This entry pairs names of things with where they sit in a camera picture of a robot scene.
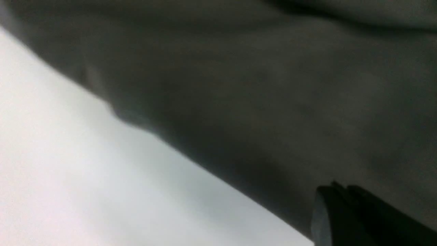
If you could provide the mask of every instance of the white wall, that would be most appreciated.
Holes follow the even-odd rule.
[[[312,243],[0,29],[0,245]]]

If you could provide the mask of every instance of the gray fabric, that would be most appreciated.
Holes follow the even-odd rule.
[[[15,0],[26,43],[310,236],[317,186],[437,230],[437,2]]]

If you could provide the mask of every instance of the dark gray cloth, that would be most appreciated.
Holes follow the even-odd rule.
[[[437,230],[437,1],[4,3],[47,63],[304,235],[333,179]]]

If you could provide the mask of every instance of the white surface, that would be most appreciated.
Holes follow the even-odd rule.
[[[0,245],[312,243],[0,29]]]

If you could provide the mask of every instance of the black object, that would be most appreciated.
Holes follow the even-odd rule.
[[[437,230],[437,1],[0,2],[45,62],[305,236],[332,180]]]
[[[312,218],[315,246],[435,246],[437,233],[370,192],[336,182],[317,189]]]

